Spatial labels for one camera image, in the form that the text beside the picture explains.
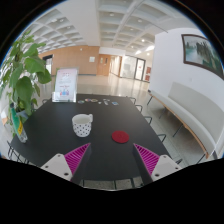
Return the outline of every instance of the ceiling light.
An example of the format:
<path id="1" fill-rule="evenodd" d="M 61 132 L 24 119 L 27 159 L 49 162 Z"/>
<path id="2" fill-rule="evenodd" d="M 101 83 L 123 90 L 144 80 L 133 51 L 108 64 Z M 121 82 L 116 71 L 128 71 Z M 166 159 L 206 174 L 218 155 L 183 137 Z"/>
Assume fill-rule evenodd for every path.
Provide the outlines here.
<path id="1" fill-rule="evenodd" d="M 151 51 L 151 50 L 153 50 L 155 48 L 155 46 L 149 46 L 147 49 L 146 49 L 146 51 Z"/>
<path id="2" fill-rule="evenodd" d="M 141 51 L 136 51 L 136 53 L 135 54 L 140 54 L 140 53 L 142 53 Z"/>

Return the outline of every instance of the door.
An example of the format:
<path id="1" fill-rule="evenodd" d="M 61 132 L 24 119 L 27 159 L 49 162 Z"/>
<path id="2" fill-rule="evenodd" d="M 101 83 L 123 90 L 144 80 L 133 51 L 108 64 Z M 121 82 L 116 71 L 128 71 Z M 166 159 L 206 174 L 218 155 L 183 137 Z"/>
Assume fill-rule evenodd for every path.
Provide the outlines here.
<path id="1" fill-rule="evenodd" d="M 50 74 L 51 74 L 52 58 L 53 55 L 48 55 L 42 58 L 46 62 L 46 69 L 49 71 Z"/>
<path id="2" fill-rule="evenodd" d="M 125 56 L 122 76 L 124 78 L 134 79 L 136 64 L 137 64 L 137 58 L 131 56 Z"/>
<path id="3" fill-rule="evenodd" d="M 145 67 L 145 61 L 138 59 L 136 73 L 135 73 L 135 79 L 142 80 L 144 67 Z"/>
<path id="4" fill-rule="evenodd" d="M 109 75 L 111 56 L 107 54 L 99 55 L 97 75 Z"/>

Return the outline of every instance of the ceiling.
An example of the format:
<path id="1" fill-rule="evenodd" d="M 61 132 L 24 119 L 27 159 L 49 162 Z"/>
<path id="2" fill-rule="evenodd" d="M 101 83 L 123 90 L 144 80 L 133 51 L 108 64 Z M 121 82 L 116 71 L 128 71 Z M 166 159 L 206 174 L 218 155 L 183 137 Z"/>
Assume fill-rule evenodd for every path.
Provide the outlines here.
<path id="1" fill-rule="evenodd" d="M 36 43 L 46 43 L 39 53 L 76 45 L 134 53 L 154 45 L 156 34 L 175 28 L 197 27 L 158 0 L 68 0 L 42 14 L 26 30 L 32 30 Z"/>

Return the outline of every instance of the glass door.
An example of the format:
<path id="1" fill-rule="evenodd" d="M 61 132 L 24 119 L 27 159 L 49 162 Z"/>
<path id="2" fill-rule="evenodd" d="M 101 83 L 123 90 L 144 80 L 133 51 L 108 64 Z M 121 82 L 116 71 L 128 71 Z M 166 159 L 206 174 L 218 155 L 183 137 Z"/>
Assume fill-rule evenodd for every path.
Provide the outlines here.
<path id="1" fill-rule="evenodd" d="M 136 72 L 135 72 L 135 79 L 142 80 L 144 67 L 145 67 L 145 61 L 138 59 Z"/>
<path id="2" fill-rule="evenodd" d="M 125 78 L 134 79 L 136 63 L 137 63 L 137 58 L 125 56 L 122 76 Z"/>

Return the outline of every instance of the white bench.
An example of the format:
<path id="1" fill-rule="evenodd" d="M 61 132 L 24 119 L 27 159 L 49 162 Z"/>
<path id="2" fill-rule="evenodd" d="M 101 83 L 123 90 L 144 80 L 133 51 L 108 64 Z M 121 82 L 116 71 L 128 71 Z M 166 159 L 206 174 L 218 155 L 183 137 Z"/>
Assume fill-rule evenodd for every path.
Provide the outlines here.
<path id="1" fill-rule="evenodd" d="M 150 95 L 161 102 L 187 128 L 203 149 L 206 158 L 216 150 L 224 130 L 224 112 L 201 93 L 174 82 L 168 96 L 152 90 Z"/>

